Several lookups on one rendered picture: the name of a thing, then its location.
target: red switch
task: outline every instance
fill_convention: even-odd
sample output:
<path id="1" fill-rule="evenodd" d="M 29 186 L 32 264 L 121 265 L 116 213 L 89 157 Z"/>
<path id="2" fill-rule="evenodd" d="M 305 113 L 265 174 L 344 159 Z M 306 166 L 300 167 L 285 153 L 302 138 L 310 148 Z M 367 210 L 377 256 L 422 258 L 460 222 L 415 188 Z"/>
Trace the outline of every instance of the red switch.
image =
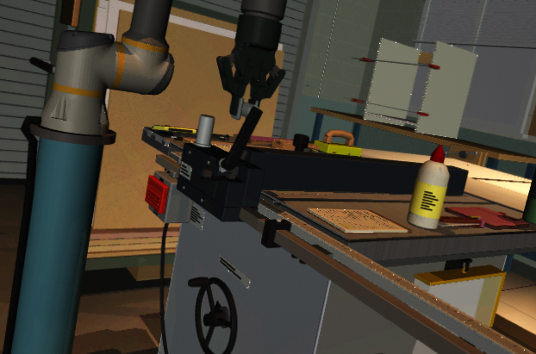
<path id="1" fill-rule="evenodd" d="M 147 182 L 147 192 L 145 194 L 145 202 L 151 205 L 151 208 L 159 214 L 165 212 L 165 203 L 167 202 L 167 194 L 169 187 L 158 180 L 155 176 L 149 176 Z"/>

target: teal cylindrical pedestal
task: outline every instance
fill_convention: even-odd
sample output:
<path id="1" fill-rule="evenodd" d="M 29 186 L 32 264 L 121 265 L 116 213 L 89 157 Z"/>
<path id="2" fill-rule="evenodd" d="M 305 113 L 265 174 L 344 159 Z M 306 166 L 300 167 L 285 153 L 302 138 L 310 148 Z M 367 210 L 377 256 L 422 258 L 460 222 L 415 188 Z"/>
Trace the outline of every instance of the teal cylindrical pedestal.
<path id="1" fill-rule="evenodd" d="M 12 354 L 71 354 L 103 146 L 41 137 Z"/>
<path id="2" fill-rule="evenodd" d="M 536 175 L 533 177 L 531 188 L 528 191 L 527 203 L 525 204 L 525 211 L 523 212 L 522 219 L 529 223 L 536 224 Z"/>

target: red bottle cap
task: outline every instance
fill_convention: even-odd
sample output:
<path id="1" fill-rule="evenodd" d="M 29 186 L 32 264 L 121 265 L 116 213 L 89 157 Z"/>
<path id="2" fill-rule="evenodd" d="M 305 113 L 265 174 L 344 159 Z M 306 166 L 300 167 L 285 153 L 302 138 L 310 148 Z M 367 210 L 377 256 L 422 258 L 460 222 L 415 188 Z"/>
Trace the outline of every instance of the red bottle cap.
<path id="1" fill-rule="evenodd" d="M 435 151 L 432 152 L 432 156 L 430 156 L 430 160 L 433 162 L 445 163 L 445 151 L 443 151 L 442 145 L 435 148 Z"/>

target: orange stripe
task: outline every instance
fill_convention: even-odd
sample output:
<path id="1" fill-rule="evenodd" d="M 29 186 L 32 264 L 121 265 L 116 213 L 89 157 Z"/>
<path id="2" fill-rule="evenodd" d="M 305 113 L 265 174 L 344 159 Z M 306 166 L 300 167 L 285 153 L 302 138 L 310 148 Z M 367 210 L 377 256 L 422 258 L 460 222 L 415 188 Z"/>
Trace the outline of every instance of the orange stripe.
<path id="1" fill-rule="evenodd" d="M 121 39 L 121 43 L 125 43 L 126 45 L 132 46 L 132 47 L 138 47 L 139 49 L 148 50 L 149 52 L 156 52 L 156 53 L 167 53 L 167 47 L 158 47 L 154 45 L 148 45 L 146 43 L 137 42 L 135 40 L 125 38 L 124 36 Z"/>
<path id="2" fill-rule="evenodd" d="M 105 97 L 105 92 L 97 92 L 96 90 L 81 90 L 79 88 L 72 88 L 71 86 L 64 86 L 60 84 L 54 84 L 53 88 L 58 92 L 70 93 L 71 95 L 87 96 L 87 97 Z"/>
<path id="3" fill-rule="evenodd" d="M 115 44 L 117 45 L 117 52 L 119 53 L 119 56 L 117 57 L 117 72 L 115 73 L 114 83 L 110 87 L 111 90 L 114 90 L 119 86 L 125 70 L 125 49 L 122 43 L 116 42 Z"/>

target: wooden floor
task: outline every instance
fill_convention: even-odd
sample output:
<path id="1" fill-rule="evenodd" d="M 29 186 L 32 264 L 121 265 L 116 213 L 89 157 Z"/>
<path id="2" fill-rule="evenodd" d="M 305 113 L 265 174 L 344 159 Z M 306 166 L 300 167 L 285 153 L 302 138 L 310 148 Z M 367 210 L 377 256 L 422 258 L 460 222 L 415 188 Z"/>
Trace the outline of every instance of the wooden floor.
<path id="1" fill-rule="evenodd" d="M 0 185 L 0 354 L 9 309 L 24 187 Z M 165 297 L 169 281 L 165 287 Z M 127 269 L 86 271 L 73 354 L 156 354 L 159 282 L 136 282 Z M 495 328 L 536 351 L 536 282 L 508 273 Z"/>

